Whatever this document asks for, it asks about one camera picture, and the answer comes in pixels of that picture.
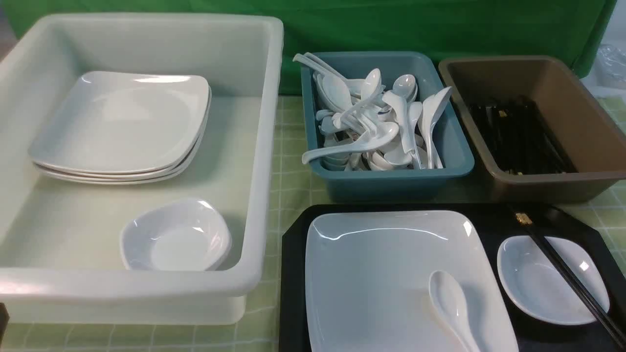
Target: dish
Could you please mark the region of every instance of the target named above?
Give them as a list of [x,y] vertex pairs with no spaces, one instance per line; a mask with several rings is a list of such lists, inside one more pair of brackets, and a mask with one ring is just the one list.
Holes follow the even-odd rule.
[[183,199],[144,213],[121,232],[127,269],[204,271],[226,259],[232,240],[220,213],[202,199]]
[[91,185],[135,185],[135,184],[148,184],[152,182],[159,182],[171,179],[180,175],[183,171],[191,165],[193,158],[195,157],[198,149],[200,149],[200,144],[202,143],[202,137],[204,136],[204,130],[207,125],[207,119],[205,118],[202,122],[202,126],[200,127],[200,132],[198,134],[198,138],[195,140],[193,147],[189,154],[185,156],[185,158],[176,166],[167,168],[165,170],[158,170],[153,172],[146,172],[143,174],[118,174],[115,178],[106,178],[106,177],[88,177],[81,176],[73,173],[66,173],[62,171],[53,170],[51,168],[43,167],[34,163],[33,165],[39,170],[39,172],[44,175],[51,177],[53,179],[65,180],[78,182],[80,184],[91,184]]
[[313,220],[305,254],[312,351],[458,350],[431,310],[428,280],[435,270],[449,272],[463,287],[482,351],[518,351],[475,228],[462,214],[446,210],[326,214]]
[[[608,312],[607,288],[589,254],[578,244],[546,237]],[[529,236],[510,237],[498,249],[498,275],[506,294],[524,313],[552,324],[582,325],[596,319]]]
[[29,148],[33,162],[73,173],[141,173],[176,165],[209,103],[200,76],[94,71],[69,91]]

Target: teal plastic tray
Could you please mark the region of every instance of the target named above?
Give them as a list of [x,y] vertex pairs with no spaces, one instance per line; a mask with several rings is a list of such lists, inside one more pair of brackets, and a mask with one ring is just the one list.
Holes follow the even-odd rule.
[[[364,51],[316,53],[346,78],[365,78],[373,68],[379,68],[382,83],[391,87],[398,76],[411,73],[418,82],[418,100],[443,89],[433,62],[425,55],[402,51]],[[324,142],[315,120],[317,90],[313,70],[301,69],[304,125],[309,150],[320,148]],[[474,167],[474,157],[450,104],[446,107],[433,134],[435,146],[445,168],[434,170],[392,170],[341,172],[326,170],[320,160],[310,165],[326,181],[331,199],[351,201],[410,201],[434,197],[450,179],[468,174]]]

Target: black chopsticks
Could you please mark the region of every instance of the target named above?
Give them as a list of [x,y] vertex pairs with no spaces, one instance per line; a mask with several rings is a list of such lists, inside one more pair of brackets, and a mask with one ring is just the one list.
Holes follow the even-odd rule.
[[558,252],[552,247],[548,240],[535,230],[532,220],[524,212],[519,212],[513,207],[509,208],[515,214],[516,220],[520,223],[521,227],[528,233],[530,238],[535,241],[537,247],[546,255],[555,269],[563,276],[565,281],[574,290],[576,295],[586,305],[589,311],[595,316],[595,318],[604,326],[605,330],[609,333],[613,342],[622,351],[626,351],[626,335],[620,330],[620,328],[613,322],[613,320],[606,314],[604,309],[600,307],[598,301],[589,293],[589,290],[583,285],[576,275],[572,272],[569,266],[563,261],[563,258],[559,256]]

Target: green backdrop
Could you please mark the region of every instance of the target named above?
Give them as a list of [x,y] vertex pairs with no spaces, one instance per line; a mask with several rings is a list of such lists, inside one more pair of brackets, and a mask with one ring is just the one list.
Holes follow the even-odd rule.
[[77,12],[275,16],[285,25],[280,92],[300,92],[306,51],[408,50],[454,56],[547,54],[588,73],[616,0],[4,0],[21,36],[40,17]]

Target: white spoon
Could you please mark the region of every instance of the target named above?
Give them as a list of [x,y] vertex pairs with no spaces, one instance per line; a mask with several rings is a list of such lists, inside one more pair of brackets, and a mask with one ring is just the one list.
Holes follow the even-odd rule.
[[433,130],[435,124],[439,121],[441,114],[448,104],[452,87],[443,88],[435,95],[429,96],[424,100],[423,108],[424,115],[419,121],[419,131],[422,133],[424,142],[426,143],[426,152],[428,153],[428,168],[434,168],[435,163],[440,168],[441,159],[437,154],[433,142]]
[[331,65],[328,65],[326,63],[326,61],[320,59],[319,57],[317,57],[316,55],[312,54],[312,53],[304,53],[304,56],[306,58],[309,58],[313,61],[315,61],[318,65],[322,66],[323,68],[329,70],[332,74],[336,75],[337,77],[341,78],[342,80],[346,80],[347,78],[344,77],[344,75],[340,74],[337,70],[335,70]]
[[391,165],[385,158],[378,152],[371,152],[372,162],[374,162],[378,167],[383,168],[385,170],[393,170],[395,167]]
[[385,92],[385,94],[382,95],[382,100],[389,104],[396,112],[396,121],[398,121],[398,125],[400,125],[400,139],[404,152],[410,153],[411,151],[415,151],[415,138],[412,137],[414,133],[409,133],[411,126],[406,111],[406,100],[392,91]]
[[361,161],[361,153],[352,153],[348,158],[348,163],[344,168],[344,171],[353,171],[357,165],[359,165],[359,161]]
[[310,68],[312,68],[313,70],[321,73],[324,76],[333,76],[333,77],[337,77],[338,79],[342,80],[347,86],[348,86],[348,90],[350,92],[350,94],[352,95],[360,95],[361,94],[361,86],[363,85],[363,79],[359,78],[356,80],[348,80],[343,76],[337,76],[335,75],[333,72],[329,71],[327,68],[323,67],[322,65],[320,65],[319,63],[313,61],[312,59],[303,56],[302,54],[296,54],[294,56],[294,61],[297,61],[303,65],[306,65]]
[[326,116],[332,116],[333,112],[327,109],[318,110],[315,113],[315,119],[317,121],[322,121]]
[[[415,126],[418,124],[419,118],[422,116],[422,103],[419,101],[414,101],[409,104],[409,124],[410,124],[410,134],[413,136],[413,143],[415,143],[415,147],[418,148],[418,143],[415,136]],[[422,162],[419,159],[418,153],[412,153],[411,159],[413,161],[413,169],[421,169]]]
[[411,163],[413,159],[410,153],[405,153],[400,144],[398,148],[392,149],[390,152],[385,153],[385,161],[392,165],[394,168],[405,167]]
[[385,168],[380,167],[374,162],[372,153],[367,153],[367,164],[369,165],[369,169],[372,171],[387,171]]
[[[366,99],[361,100],[356,105],[352,104],[352,99],[350,96],[350,91],[348,90],[348,86],[345,82],[339,79],[337,76],[324,76],[322,79],[322,88],[328,95],[328,99],[330,99],[331,103],[338,106],[342,111],[342,115],[339,118],[338,122],[335,122],[335,126],[337,123],[340,123],[342,119],[346,118],[346,116],[351,115],[352,112],[357,111],[360,107],[368,104],[374,96],[370,96]],[[365,126],[366,130],[376,131],[376,125],[370,119],[362,116],[361,114],[356,114],[356,119]]]
[[347,144],[329,148],[309,150],[302,154],[302,163],[307,164],[316,158],[338,153],[361,153],[376,150],[385,145],[398,134],[398,125],[393,122],[383,122],[378,126],[376,133],[363,133],[359,139]]
[[361,86],[361,99],[367,99],[381,87],[381,70],[374,68]]
[[480,352],[470,328],[468,305],[459,282],[446,271],[433,271],[428,283],[431,303],[442,322],[467,352]]
[[396,81],[393,83],[393,87],[391,91],[395,95],[399,95],[410,103],[415,100],[415,96],[418,94],[418,85],[415,82],[415,76],[413,75],[402,75],[396,78]]

